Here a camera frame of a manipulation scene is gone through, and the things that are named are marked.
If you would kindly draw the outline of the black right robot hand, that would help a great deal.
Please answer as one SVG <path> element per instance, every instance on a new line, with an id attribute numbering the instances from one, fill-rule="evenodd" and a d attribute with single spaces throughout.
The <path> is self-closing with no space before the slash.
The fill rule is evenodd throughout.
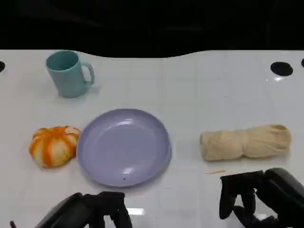
<path id="1" fill-rule="evenodd" d="M 304 226 L 304 187 L 287 170 L 245 172 L 222 176 L 219 217 L 234 213 L 246 228 L 302 228 Z M 259 198 L 277 217 L 258 219 L 254 215 Z"/>

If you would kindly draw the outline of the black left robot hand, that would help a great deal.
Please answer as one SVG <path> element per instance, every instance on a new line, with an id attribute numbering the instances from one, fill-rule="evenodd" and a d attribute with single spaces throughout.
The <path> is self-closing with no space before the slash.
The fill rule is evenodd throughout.
<path id="1" fill-rule="evenodd" d="M 77 192 L 58 203 L 37 228 L 105 228 L 109 216 L 116 228 L 131 228 L 132 222 L 124 204 L 125 194 L 102 191 L 96 195 Z"/>

